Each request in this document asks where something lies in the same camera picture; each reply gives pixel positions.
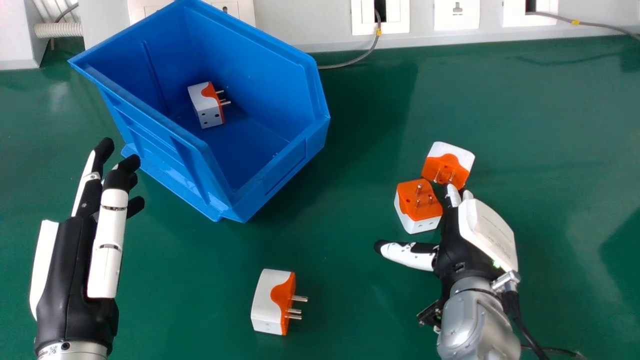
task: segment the robotic hand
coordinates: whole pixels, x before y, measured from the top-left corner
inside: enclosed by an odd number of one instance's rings
[[[113,150],[105,138],[89,155],[71,217],[42,222],[29,292],[38,360],[106,360],[111,353],[125,222],[145,207],[142,197],[129,200],[138,182],[137,155],[102,181]]]
[[[468,190],[447,185],[440,244],[379,240],[374,249],[397,263],[433,272],[442,295],[418,314],[420,325],[438,333],[442,359],[520,358],[509,313],[540,359],[548,359],[522,324],[518,306],[513,231]]]

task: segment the plug prong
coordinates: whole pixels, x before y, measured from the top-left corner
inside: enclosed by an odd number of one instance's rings
[[[291,300],[298,301],[298,302],[307,302],[307,301],[309,301],[309,298],[306,297],[306,296],[293,295],[291,297]]]

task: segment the blue storage container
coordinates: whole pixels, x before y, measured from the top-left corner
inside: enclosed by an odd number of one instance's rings
[[[176,1],[69,60],[98,85],[142,170],[213,221],[246,222],[322,149],[329,126],[309,55],[200,0]],[[226,90],[201,129],[187,92]]]

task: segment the white outlet plate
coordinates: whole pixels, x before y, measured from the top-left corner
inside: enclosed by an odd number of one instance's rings
[[[480,28],[480,0],[434,0],[433,29],[473,30]]]
[[[536,11],[558,14],[558,0],[537,0]],[[556,25],[557,20],[537,15],[524,15],[525,0],[503,0],[502,26],[548,26]]]
[[[351,0],[351,34],[373,35],[378,27],[374,15],[374,0]],[[408,33],[410,0],[387,0],[387,21],[383,34]]]
[[[251,26],[255,26],[255,11],[253,8],[253,0],[237,0],[237,1],[217,1],[203,0],[207,4],[211,4],[220,10],[227,8],[227,13],[237,19],[240,19]],[[129,22],[135,24],[145,17],[169,5],[170,0],[129,0]]]

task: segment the green table surface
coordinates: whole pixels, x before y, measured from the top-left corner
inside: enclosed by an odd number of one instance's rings
[[[123,145],[97,89],[66,63],[79,50],[59,42],[41,69],[0,72],[1,359],[33,358],[41,219],[68,216],[103,136]],[[372,249],[438,241],[406,234],[393,207],[396,184],[420,176],[438,140],[476,154],[468,187],[516,233],[522,311],[538,341],[638,357],[640,44],[384,50],[321,78],[326,146],[249,223],[211,222],[140,176],[147,208],[127,224],[110,359],[438,359],[436,334],[415,319],[440,295],[437,279]],[[252,329],[263,268],[295,271],[309,296],[286,337]]]

